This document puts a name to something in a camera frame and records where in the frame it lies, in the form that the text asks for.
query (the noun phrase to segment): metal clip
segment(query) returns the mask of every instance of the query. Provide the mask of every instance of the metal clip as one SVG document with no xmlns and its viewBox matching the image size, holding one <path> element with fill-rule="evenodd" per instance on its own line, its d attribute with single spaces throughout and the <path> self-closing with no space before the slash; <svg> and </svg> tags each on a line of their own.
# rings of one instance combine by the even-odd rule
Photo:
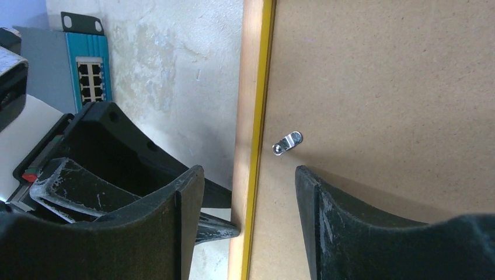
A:
<svg viewBox="0 0 495 280">
<path fill-rule="evenodd" d="M 302 142 L 302 134 L 299 131 L 294 131 L 291 134 L 285 136 L 278 143 L 273 145 L 273 153 L 276 156 L 280 156 L 286 151 L 296 147 Z"/>
</svg>

